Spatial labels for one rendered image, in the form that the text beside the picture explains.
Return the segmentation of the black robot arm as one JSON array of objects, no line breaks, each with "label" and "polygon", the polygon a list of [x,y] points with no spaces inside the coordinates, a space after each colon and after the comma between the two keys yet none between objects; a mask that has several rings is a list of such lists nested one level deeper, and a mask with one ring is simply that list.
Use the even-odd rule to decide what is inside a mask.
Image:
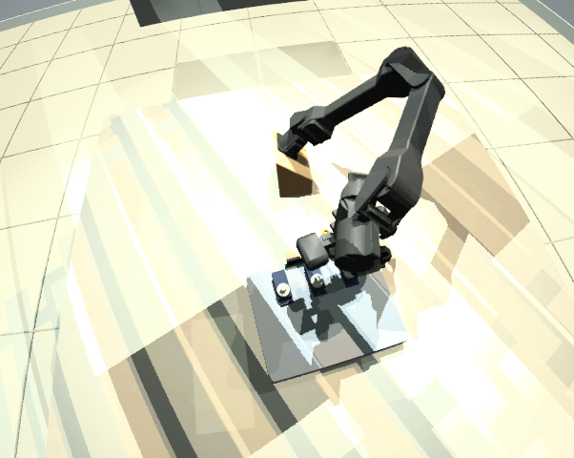
[{"label": "black robot arm", "polygon": [[[327,105],[294,112],[289,129],[277,133],[277,149],[297,160],[308,142],[331,139],[336,126],[384,98],[405,98],[398,128],[386,153],[368,174],[349,172],[338,203],[335,266],[354,276],[386,267],[392,258],[379,245],[379,231],[392,233],[420,200],[421,159],[445,88],[411,47],[401,46],[383,59],[378,73]],[[376,203],[390,210],[387,216]]]}]

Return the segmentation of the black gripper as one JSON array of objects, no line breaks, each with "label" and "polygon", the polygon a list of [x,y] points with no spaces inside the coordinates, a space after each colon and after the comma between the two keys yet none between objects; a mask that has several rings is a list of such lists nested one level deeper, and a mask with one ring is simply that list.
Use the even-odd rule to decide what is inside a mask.
[{"label": "black gripper", "polygon": [[[332,211],[332,215],[336,219],[330,223],[333,232],[330,231],[319,237],[317,233],[313,232],[297,239],[296,248],[309,271],[315,271],[325,266],[330,260],[335,261],[336,236],[339,223],[337,211],[338,209]],[[389,235],[381,230],[379,231],[379,238],[381,240],[391,238],[395,235],[397,229],[398,226]]]}]

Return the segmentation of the black pin header strip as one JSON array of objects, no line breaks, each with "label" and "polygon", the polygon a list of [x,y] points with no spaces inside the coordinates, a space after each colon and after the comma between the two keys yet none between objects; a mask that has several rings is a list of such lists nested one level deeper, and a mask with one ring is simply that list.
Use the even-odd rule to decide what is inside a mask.
[{"label": "black pin header strip", "polygon": [[301,256],[294,257],[294,258],[288,259],[286,261],[287,261],[287,263],[285,264],[286,268],[293,267],[293,266],[300,265],[300,264],[304,263]]}]

